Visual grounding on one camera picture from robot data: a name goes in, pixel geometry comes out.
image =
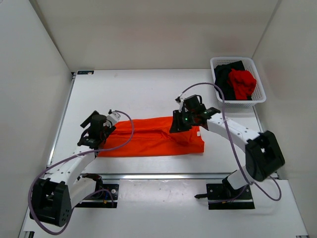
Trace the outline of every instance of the white wall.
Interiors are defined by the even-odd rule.
[[[274,131],[311,237],[317,237],[317,1],[283,0],[254,61],[267,101],[260,119]]]
[[[210,68],[215,56],[252,57],[277,0],[37,2],[76,71]]]
[[[0,3],[0,237],[17,237],[71,74],[28,0]]]

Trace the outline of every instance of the black cloth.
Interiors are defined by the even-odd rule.
[[[215,85],[217,85],[223,91],[225,100],[236,100],[233,87],[228,83],[229,73],[231,72],[232,68],[235,70],[245,70],[241,60],[229,64],[218,65],[214,69],[214,74],[216,76]]]

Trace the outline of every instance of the white enclosure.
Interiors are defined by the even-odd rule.
[[[315,0],[0,0],[0,237],[50,237],[28,218],[29,185],[74,151],[93,110],[169,116],[185,87],[212,81],[218,56],[255,62],[266,102],[227,114],[275,133],[282,200],[253,186],[254,210],[194,199],[237,169],[227,140],[202,131],[202,155],[97,158],[84,172],[120,184],[118,208],[75,209],[60,237],[317,237],[316,42]],[[72,80],[83,69],[95,73]],[[211,87],[191,93],[219,107]]]

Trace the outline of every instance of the white basket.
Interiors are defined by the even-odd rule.
[[[229,63],[233,63],[233,62],[237,62],[237,61],[242,61],[243,66],[245,68],[245,70],[249,71],[252,76],[257,80],[257,85],[256,88],[254,89],[254,92],[251,96],[252,101],[242,101],[242,100],[226,100],[225,101],[225,105],[226,106],[230,106],[230,107],[251,107],[254,106],[257,103],[263,103],[266,100],[266,95],[257,71],[256,66],[254,65],[254,62],[252,59],[247,58],[247,57],[214,57],[210,60],[210,64],[211,64],[211,71],[212,71],[212,79],[213,82],[215,83],[216,81],[216,76],[214,74],[214,69],[218,66],[218,65],[222,65],[222,64],[229,64]],[[219,97],[219,93],[218,91],[216,91],[216,95],[218,100],[222,102],[222,99]]]

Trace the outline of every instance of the white table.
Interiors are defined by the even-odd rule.
[[[83,130],[79,125],[93,110],[106,114],[109,109],[117,109],[135,119],[171,116],[178,108],[174,99],[197,82],[211,82],[211,71],[107,70],[77,75],[53,163],[72,154]],[[198,86],[187,95],[192,94],[202,95],[207,107],[219,108],[212,87]],[[259,130],[252,108],[228,109],[227,115],[250,129]],[[207,200],[196,200],[194,195],[206,192],[209,182],[205,180],[206,174],[221,182],[220,178],[237,169],[229,142],[203,129],[201,132],[205,141],[202,155],[96,158],[85,172],[121,179],[117,181],[120,184],[118,207],[76,208],[68,228],[59,237],[295,238],[307,235],[286,180],[278,181],[283,194],[279,202],[269,200],[252,186],[253,210],[208,210]],[[244,164],[245,155],[237,150]],[[261,186],[272,196],[278,196],[270,179]],[[21,238],[29,231],[35,232],[34,238],[51,237],[28,215]]]
[[[173,110],[178,108],[175,98],[186,87],[198,82],[212,82],[211,70],[98,70],[91,75],[77,75],[53,163],[72,154],[83,131],[79,125],[94,110],[107,114],[109,109],[117,109],[128,113],[133,119],[171,116]],[[213,87],[200,85],[189,90],[186,95],[193,94],[200,94],[206,107],[219,108]],[[227,111],[227,115],[238,123],[259,131],[252,108],[228,108]],[[202,155],[96,158],[85,172],[188,174],[230,173],[236,170],[237,165],[228,140],[203,128],[201,134],[205,142],[205,152]],[[245,154],[238,147],[237,151],[244,164]]]

